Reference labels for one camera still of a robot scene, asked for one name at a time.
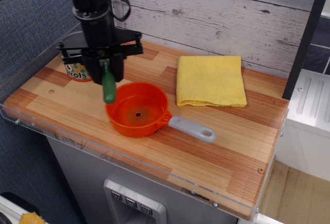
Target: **white appliance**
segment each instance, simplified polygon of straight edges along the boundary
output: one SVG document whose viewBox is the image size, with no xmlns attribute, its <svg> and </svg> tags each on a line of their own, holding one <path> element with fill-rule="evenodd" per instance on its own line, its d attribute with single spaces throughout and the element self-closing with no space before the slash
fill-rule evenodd
<svg viewBox="0 0 330 224">
<path fill-rule="evenodd" d="M 302 70 L 275 146 L 276 160 L 330 181 L 330 76 Z"/>
</svg>

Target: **label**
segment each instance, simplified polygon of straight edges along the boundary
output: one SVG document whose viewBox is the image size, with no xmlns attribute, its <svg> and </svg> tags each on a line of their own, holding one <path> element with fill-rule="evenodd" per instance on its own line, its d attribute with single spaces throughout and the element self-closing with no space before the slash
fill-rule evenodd
<svg viewBox="0 0 330 224">
<path fill-rule="evenodd" d="M 85 66 L 80 63 L 66 64 L 67 74 L 75 81 L 91 81 L 92 78 L 88 74 Z"/>
</svg>

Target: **folded yellow towel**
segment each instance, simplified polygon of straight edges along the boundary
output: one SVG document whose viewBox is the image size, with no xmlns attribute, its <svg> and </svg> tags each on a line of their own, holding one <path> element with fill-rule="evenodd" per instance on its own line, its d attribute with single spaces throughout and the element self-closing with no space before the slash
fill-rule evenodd
<svg viewBox="0 0 330 224">
<path fill-rule="evenodd" d="M 240 56 L 181 56 L 178 106 L 246 106 Z"/>
</svg>

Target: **black frame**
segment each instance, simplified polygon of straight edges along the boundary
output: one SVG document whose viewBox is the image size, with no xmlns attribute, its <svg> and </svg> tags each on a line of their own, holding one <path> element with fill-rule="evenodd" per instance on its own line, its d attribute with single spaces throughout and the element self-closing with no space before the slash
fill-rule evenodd
<svg viewBox="0 0 330 224">
<path fill-rule="evenodd" d="M 291 99 L 326 0 L 314 0 L 282 98 Z"/>
</svg>

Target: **gray handle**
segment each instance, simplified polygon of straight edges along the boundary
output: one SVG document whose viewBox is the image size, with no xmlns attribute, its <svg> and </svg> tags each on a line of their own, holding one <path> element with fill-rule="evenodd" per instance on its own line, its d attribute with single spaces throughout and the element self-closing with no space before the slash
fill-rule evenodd
<svg viewBox="0 0 330 224">
<path fill-rule="evenodd" d="M 211 143 L 216 139 L 216 134 L 211 129 L 178 116 L 170 119 L 169 126 L 206 143 Z"/>
</svg>

